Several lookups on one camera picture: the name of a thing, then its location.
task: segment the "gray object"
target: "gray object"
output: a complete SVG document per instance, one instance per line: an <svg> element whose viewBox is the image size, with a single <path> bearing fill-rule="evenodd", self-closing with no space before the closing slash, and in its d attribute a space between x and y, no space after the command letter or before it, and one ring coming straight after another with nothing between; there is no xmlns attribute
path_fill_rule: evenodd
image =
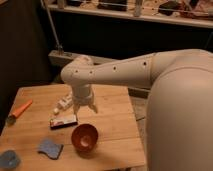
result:
<svg viewBox="0 0 213 171"><path fill-rule="evenodd" d="M160 52L97 66L77 63L79 59L61 73L78 100L92 99L91 86L85 85L93 83L151 88L149 171L213 170L212 53L199 49Z"/></svg>
<svg viewBox="0 0 213 171"><path fill-rule="evenodd" d="M3 169L14 169L20 162L20 158L13 150L5 151L0 156L0 168Z"/></svg>
<svg viewBox="0 0 213 171"><path fill-rule="evenodd" d="M55 144L50 139L44 139L38 147L39 153L46 154L50 159L57 160L63 150L62 144Z"/></svg>

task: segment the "shelf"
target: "shelf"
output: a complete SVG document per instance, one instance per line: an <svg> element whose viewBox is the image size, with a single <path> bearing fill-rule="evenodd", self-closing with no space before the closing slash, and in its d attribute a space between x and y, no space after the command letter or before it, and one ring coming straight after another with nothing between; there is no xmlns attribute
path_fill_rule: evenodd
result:
<svg viewBox="0 0 213 171"><path fill-rule="evenodd" d="M213 28L213 2L211 2L211 0L200 0L197 3L196 8L193 9L187 4L187 1L190 0L176 1L179 4L184 4L184 9L163 9L164 11L172 11L170 16L159 13L159 6L168 2L168 0L144 0L143 3L140 2L140 0L136 0L137 2L135 0L127 0L125 5L112 3L112 0L108 0L110 3L106 3L107 0L104 0L104 2L103 0L101 0L102 2L99 1L100 0L69 0L67 1L68 4L70 2L78 2L80 5L78 7L65 5L62 7L60 6L59 8L59 3L57 4L53 2L50 3L48 7L51 11ZM120 7L119 10L121 10L122 7L125 7L125 11L99 9L100 4L106 8L116 8L116 6L118 6Z"/></svg>

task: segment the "bowl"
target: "bowl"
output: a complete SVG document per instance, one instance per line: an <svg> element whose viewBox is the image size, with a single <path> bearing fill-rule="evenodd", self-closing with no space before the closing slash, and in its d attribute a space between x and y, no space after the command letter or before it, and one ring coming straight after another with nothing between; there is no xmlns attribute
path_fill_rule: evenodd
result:
<svg viewBox="0 0 213 171"><path fill-rule="evenodd" d="M90 152L98 140L98 131L91 124L81 124L72 133L71 141L79 152Z"/></svg>

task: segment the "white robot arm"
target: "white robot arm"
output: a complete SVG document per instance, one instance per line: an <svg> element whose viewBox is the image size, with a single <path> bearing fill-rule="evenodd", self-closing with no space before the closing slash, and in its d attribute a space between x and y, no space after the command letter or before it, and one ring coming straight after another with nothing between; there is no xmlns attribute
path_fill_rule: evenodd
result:
<svg viewBox="0 0 213 171"><path fill-rule="evenodd" d="M150 171L213 170L213 54L189 49L93 65L80 56L65 66L73 104L94 106L91 84L151 88L147 105Z"/></svg>

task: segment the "small box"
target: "small box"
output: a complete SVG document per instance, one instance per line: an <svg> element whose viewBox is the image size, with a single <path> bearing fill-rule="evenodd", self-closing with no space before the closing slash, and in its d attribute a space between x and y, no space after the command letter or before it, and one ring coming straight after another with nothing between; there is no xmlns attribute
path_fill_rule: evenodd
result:
<svg viewBox="0 0 213 171"><path fill-rule="evenodd" d="M68 115L50 119L50 129L65 128L68 126L77 125L78 120L76 115Z"/></svg>

